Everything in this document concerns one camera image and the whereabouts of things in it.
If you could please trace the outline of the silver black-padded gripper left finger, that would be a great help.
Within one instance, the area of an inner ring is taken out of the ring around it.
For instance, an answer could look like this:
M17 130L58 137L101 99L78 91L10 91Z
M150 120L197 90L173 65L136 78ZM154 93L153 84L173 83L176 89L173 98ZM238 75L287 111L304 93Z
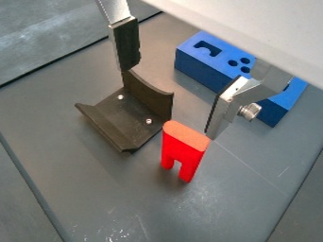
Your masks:
M106 20L108 36L113 41L120 71L140 62L138 23L130 15L126 0L94 0Z

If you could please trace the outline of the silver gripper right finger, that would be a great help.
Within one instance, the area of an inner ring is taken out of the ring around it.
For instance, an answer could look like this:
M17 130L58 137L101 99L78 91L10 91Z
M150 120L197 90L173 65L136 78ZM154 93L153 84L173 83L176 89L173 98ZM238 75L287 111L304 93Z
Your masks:
M217 94L209 112L204 133L214 140L238 115L250 121L261 107L257 101L283 92L292 74L262 60L254 60L250 79L237 76Z

